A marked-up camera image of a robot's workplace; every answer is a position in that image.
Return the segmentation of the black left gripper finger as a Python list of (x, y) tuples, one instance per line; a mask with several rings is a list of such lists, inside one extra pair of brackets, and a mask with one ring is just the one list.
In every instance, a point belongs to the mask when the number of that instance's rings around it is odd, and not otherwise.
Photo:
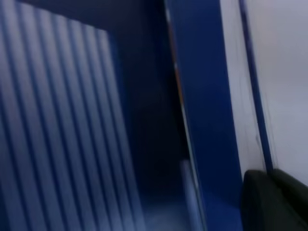
[(248, 170), (241, 194), (245, 231), (306, 231), (308, 188), (282, 170)]

